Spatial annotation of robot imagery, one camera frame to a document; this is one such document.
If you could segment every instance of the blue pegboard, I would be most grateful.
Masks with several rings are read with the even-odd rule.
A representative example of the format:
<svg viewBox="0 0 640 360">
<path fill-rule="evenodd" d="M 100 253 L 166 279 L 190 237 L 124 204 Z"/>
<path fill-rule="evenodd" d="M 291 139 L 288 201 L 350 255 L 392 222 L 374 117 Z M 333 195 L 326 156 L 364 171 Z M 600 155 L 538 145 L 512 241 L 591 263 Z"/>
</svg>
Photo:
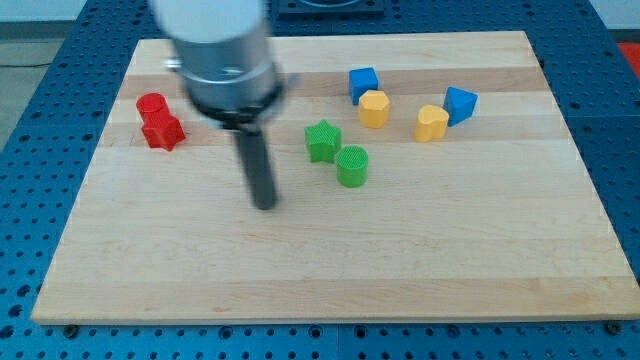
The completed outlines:
<svg viewBox="0 0 640 360">
<path fill-rule="evenodd" d="M 276 35 L 525 30 L 640 276 L 640 84 L 587 0 L 387 0 L 278 18 Z M 640 322 L 41 327 L 29 320 L 136 43 L 142 0 L 89 0 L 0 154 L 0 359 L 640 358 Z"/>
</svg>

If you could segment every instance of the blue block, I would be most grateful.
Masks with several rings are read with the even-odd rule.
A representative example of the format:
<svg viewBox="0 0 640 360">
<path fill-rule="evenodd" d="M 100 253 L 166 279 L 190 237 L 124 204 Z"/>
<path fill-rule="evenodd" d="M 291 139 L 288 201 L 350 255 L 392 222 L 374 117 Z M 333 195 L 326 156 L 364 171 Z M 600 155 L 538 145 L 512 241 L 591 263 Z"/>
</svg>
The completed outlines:
<svg viewBox="0 0 640 360">
<path fill-rule="evenodd" d="M 358 105 L 360 96 L 367 90 L 378 90 L 378 77 L 373 68 L 349 71 L 349 95 L 353 105 Z"/>
<path fill-rule="evenodd" d="M 442 106 L 449 113 L 449 126 L 457 125 L 470 118 L 477 100 L 477 94 L 449 87 Z"/>
</svg>

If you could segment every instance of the yellow hexagonal block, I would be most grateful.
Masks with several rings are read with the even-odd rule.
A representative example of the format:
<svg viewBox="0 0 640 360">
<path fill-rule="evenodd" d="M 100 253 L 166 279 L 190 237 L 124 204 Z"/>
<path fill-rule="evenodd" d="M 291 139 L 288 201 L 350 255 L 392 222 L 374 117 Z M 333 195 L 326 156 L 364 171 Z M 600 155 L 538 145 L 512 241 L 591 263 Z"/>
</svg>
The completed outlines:
<svg viewBox="0 0 640 360">
<path fill-rule="evenodd" d="M 391 101 L 384 91 L 368 90 L 360 97 L 358 118 L 364 127 L 379 129 L 389 120 Z"/>
<path fill-rule="evenodd" d="M 418 142 L 441 139 L 447 133 L 449 113 L 435 105 L 425 105 L 418 112 L 415 138 Z"/>
</svg>

